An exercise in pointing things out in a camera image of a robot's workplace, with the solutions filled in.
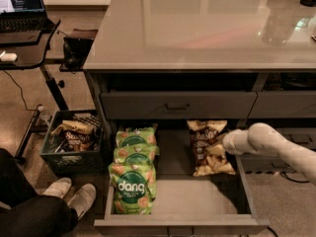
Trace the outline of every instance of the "glossy white countertop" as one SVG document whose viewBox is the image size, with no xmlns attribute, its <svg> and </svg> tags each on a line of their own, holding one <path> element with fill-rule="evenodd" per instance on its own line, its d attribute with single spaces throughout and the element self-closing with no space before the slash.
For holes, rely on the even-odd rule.
<svg viewBox="0 0 316 237">
<path fill-rule="evenodd" d="M 316 71 L 299 0 L 112 0 L 85 70 Z"/>
</svg>

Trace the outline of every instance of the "black desk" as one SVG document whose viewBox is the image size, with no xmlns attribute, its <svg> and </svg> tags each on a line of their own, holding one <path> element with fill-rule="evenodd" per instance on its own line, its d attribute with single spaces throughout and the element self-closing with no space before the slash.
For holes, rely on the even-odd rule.
<svg viewBox="0 0 316 237">
<path fill-rule="evenodd" d="M 31 45 L 17 45 L 17 46 L 1 46 L 1 49 L 6 50 L 7 53 L 16 53 L 18 58 L 14 62 L 0 62 L 0 70 L 25 70 L 39 68 L 43 75 L 47 87 L 49 88 L 51 95 L 56 101 L 58 107 L 61 110 L 68 110 L 67 104 L 63 99 L 63 96 L 59 90 L 59 87 L 55 79 L 50 75 L 49 71 L 45 67 L 46 52 L 49 50 L 50 40 L 60 24 L 59 19 L 48 19 L 43 27 L 43 33 L 37 44 Z M 40 116 L 40 111 L 35 110 L 26 133 L 20 143 L 20 146 L 16 152 L 16 159 L 18 163 L 24 163 L 25 159 L 22 157 L 23 152 L 27 146 L 28 140 L 33 132 L 42 131 L 42 127 L 37 127 L 36 122 Z"/>
</svg>

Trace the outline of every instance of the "green snack bag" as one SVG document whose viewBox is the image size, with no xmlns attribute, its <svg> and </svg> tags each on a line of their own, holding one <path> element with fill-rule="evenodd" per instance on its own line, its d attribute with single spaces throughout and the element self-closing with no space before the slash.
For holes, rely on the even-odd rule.
<svg viewBox="0 0 316 237">
<path fill-rule="evenodd" d="M 114 205 L 117 214 L 150 214 L 156 197 L 156 171 L 153 165 L 118 164 L 109 166 L 116 188 Z"/>
<path fill-rule="evenodd" d="M 159 147 L 148 144 L 120 147 L 116 148 L 114 151 L 114 159 L 116 163 L 151 164 L 156 155 L 159 155 Z"/>
<path fill-rule="evenodd" d="M 133 131 L 118 131 L 116 142 L 118 147 L 132 146 L 136 144 L 157 145 L 154 127 L 145 127 Z"/>
</svg>

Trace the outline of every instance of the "snack package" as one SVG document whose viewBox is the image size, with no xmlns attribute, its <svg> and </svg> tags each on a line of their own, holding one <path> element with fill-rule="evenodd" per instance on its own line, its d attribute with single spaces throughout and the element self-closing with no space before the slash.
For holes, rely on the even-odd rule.
<svg viewBox="0 0 316 237">
<path fill-rule="evenodd" d="M 152 164 L 109 166 L 111 182 L 116 188 L 114 206 L 117 214 L 150 214 L 156 198 L 156 171 Z"/>
<path fill-rule="evenodd" d="M 64 120 L 51 135 L 65 138 L 56 152 L 86 151 L 95 142 L 94 127 L 80 121 Z"/>
<path fill-rule="evenodd" d="M 118 147 L 132 146 L 136 144 L 157 145 L 155 127 L 138 128 L 135 130 L 118 131 L 116 142 Z"/>
<path fill-rule="evenodd" d="M 136 144 L 132 146 L 116 148 L 114 151 L 114 161 L 116 163 L 128 164 L 152 164 L 156 155 L 159 155 L 158 146 Z"/>
<path fill-rule="evenodd" d="M 188 120 L 190 143 L 196 158 L 194 176 L 217 173 L 235 175 L 236 172 L 226 158 L 221 144 L 220 132 L 227 125 L 226 120 Z"/>
</svg>

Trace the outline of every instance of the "black pants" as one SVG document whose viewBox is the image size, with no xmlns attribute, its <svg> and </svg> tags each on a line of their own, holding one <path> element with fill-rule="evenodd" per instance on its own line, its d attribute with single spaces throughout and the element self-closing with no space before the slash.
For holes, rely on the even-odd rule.
<svg viewBox="0 0 316 237">
<path fill-rule="evenodd" d="M 5 149 L 0 149 L 0 200 L 12 207 L 0 214 L 1 236 L 57 237 L 78 223 L 63 199 L 36 193 Z"/>
</svg>

